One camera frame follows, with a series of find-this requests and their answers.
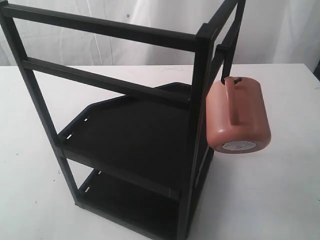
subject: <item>white tabletop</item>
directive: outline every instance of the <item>white tabletop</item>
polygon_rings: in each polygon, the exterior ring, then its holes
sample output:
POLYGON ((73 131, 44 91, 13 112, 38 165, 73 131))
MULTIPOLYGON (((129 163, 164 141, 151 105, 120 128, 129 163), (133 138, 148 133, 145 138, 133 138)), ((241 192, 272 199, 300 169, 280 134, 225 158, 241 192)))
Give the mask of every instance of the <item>white tabletop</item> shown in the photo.
MULTIPOLYGON (((147 86, 191 83, 192 66, 83 66, 147 86)), ((245 64, 262 86, 272 140, 259 152, 216 152, 190 240, 320 239, 320 82, 303 64, 245 64)), ((119 94, 36 73, 59 132, 92 102, 119 94)), ((0 239, 142 240, 74 205, 18 68, 0 67, 0 239)), ((90 169, 70 161, 77 184, 90 169)))

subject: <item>black shelf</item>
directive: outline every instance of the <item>black shelf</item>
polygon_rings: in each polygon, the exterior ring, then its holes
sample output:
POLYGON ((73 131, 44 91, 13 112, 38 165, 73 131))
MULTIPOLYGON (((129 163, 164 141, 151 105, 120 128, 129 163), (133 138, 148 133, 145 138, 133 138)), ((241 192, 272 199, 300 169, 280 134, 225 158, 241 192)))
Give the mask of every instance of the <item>black shelf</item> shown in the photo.
MULTIPOLYGON (((189 96, 191 86, 159 89, 189 96)), ((66 158, 179 200, 188 112, 123 96, 88 106, 59 133, 66 158)))
POLYGON ((188 237, 214 154, 206 138, 206 96, 222 63, 221 80, 230 74, 245 4, 224 0, 208 23, 188 34, 0 0, 1 27, 76 205, 152 239, 188 237), (192 52, 192 84, 152 88, 31 58, 14 18, 192 52), (89 105, 57 134, 34 71, 124 96, 89 105), (80 188, 67 158, 93 168, 80 188))
POLYGON ((173 199, 98 170, 79 190, 83 194, 80 207, 100 209, 108 219, 148 237, 176 238, 179 203, 173 199))

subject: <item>vertical post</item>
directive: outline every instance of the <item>vertical post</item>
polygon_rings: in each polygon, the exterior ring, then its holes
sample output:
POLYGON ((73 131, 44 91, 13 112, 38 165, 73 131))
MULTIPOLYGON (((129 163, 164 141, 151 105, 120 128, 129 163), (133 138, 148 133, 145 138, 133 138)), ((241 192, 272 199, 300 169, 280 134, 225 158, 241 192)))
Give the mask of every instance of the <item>vertical post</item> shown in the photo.
MULTIPOLYGON (((236 6, 234 22, 241 24, 242 17, 244 15, 245 5, 246 5, 246 0, 239 0, 238 4, 236 6)), ((240 32, 240 27, 234 37, 234 40, 232 41, 232 44, 231 44, 229 50, 227 51, 227 53, 225 55, 223 69, 222 69, 222 77, 221 77, 222 80, 224 80, 226 77, 230 76, 232 62, 234 60, 236 46, 237 46, 237 42, 238 42, 239 32, 240 32)))
POLYGON ((50 117, 48 108, 42 96, 39 85, 37 83, 35 74, 32 70, 25 69, 22 65, 22 61, 27 60, 28 57, 27 57, 27 53, 24 48, 24 45, 19 36, 18 30, 16 28, 15 22, 11 17, 6 17, 2 13, 2 7, 7 4, 8 4, 7 0, 0 1, 1 27, 3 29, 6 40, 11 48, 16 64, 21 72, 26 88, 29 91, 29 94, 31 96, 35 109, 39 115, 41 123, 44 127, 45 133, 49 139, 53 152, 60 165, 61 171, 70 189, 74 202, 78 205, 79 204, 78 188, 77 188, 75 179, 72 175, 70 166, 63 153, 63 150, 60 148, 60 141, 59 141, 55 126, 50 117))
POLYGON ((182 164, 182 188, 179 206, 177 239, 185 240, 189 222, 190 203, 195 177, 196 159, 201 133, 201 122, 206 108, 205 93, 210 63, 213 54, 213 30, 204 23, 196 34, 196 52, 194 56, 192 90, 189 105, 188 136, 186 162, 182 164))

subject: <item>white wall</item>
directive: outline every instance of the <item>white wall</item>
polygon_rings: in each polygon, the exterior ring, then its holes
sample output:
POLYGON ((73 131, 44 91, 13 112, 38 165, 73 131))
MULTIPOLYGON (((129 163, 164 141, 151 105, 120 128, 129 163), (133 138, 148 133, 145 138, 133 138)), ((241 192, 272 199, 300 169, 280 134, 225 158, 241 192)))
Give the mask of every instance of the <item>white wall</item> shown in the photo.
MULTIPOLYGON (((9 0, 124 23, 195 34, 222 0, 9 0)), ((247 0, 234 57, 236 64, 304 63, 313 71, 320 59, 319 0, 247 0)), ((232 20, 222 30, 226 34, 232 20)), ((63 65, 193 64, 194 55, 122 40, 16 20, 27 53, 63 65)), ((14 65, 0 31, 0 65, 14 65)))

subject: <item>white label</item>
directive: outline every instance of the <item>white label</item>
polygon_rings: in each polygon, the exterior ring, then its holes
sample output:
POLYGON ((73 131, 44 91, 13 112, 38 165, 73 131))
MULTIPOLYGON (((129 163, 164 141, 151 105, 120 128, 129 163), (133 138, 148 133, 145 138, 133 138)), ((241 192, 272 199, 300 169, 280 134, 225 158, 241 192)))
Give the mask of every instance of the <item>white label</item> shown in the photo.
POLYGON ((253 149, 257 144, 252 141, 230 141, 222 145, 222 147, 229 151, 243 151, 253 149))

